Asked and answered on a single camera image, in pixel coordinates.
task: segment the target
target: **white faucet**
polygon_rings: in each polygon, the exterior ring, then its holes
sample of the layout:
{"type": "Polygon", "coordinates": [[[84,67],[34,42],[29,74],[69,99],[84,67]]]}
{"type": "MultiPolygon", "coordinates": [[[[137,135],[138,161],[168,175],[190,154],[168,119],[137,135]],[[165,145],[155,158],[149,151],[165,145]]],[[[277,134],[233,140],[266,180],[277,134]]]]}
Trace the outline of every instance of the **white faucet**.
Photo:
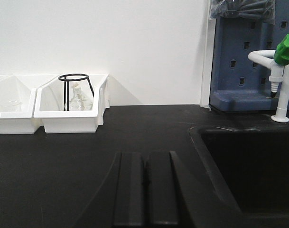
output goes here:
{"type": "Polygon", "coordinates": [[[269,81],[271,82],[271,97],[275,97],[279,83],[282,83],[276,114],[271,118],[276,122],[287,123],[289,121],[289,118],[286,116],[289,102],[289,64],[286,66],[277,64],[273,60],[275,51],[253,51],[249,54],[249,60],[271,70],[269,77],[269,81]]]}

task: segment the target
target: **white wall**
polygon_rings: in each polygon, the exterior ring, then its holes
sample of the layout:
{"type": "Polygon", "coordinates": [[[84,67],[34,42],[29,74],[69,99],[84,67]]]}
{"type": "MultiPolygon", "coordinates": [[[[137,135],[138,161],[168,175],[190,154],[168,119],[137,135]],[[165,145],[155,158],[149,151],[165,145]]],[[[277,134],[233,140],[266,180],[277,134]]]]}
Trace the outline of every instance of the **white wall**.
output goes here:
{"type": "Polygon", "coordinates": [[[0,0],[0,74],[110,73],[112,105],[198,104],[207,0],[0,0]]]}

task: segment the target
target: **sink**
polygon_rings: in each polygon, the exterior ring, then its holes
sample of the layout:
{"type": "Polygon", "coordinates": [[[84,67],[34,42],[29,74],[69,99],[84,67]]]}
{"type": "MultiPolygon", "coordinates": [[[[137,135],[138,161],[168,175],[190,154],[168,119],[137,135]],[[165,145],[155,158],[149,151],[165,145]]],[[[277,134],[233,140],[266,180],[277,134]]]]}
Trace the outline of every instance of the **sink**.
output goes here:
{"type": "Polygon", "coordinates": [[[289,131],[204,127],[190,134],[225,204],[267,227],[289,227],[289,131]]]}

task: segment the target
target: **black metal stand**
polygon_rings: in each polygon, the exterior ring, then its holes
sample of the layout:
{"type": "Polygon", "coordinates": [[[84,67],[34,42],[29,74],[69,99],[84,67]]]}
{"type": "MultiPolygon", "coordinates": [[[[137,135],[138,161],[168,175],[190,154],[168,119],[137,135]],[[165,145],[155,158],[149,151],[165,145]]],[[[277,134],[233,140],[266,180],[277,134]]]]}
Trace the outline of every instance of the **black metal stand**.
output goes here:
{"type": "Polygon", "coordinates": [[[77,81],[83,81],[87,80],[88,85],[92,91],[93,97],[94,97],[94,92],[93,92],[93,87],[91,84],[91,81],[89,80],[89,76],[85,74],[68,74],[68,75],[61,75],[58,77],[60,81],[64,81],[64,104],[63,104],[63,110],[65,111],[65,103],[66,103],[66,110],[69,111],[69,82],[77,82],[77,81]],[[67,78],[70,76],[83,76],[81,78],[67,78]]]}

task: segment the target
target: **green faucet handle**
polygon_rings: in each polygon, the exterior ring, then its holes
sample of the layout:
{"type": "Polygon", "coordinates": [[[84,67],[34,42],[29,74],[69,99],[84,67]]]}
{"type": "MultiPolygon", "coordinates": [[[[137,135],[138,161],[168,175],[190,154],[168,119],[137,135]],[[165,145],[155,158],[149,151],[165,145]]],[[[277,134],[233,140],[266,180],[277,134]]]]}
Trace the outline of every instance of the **green faucet handle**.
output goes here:
{"type": "Polygon", "coordinates": [[[289,65],[289,34],[277,45],[274,61],[282,66],[289,65]]]}

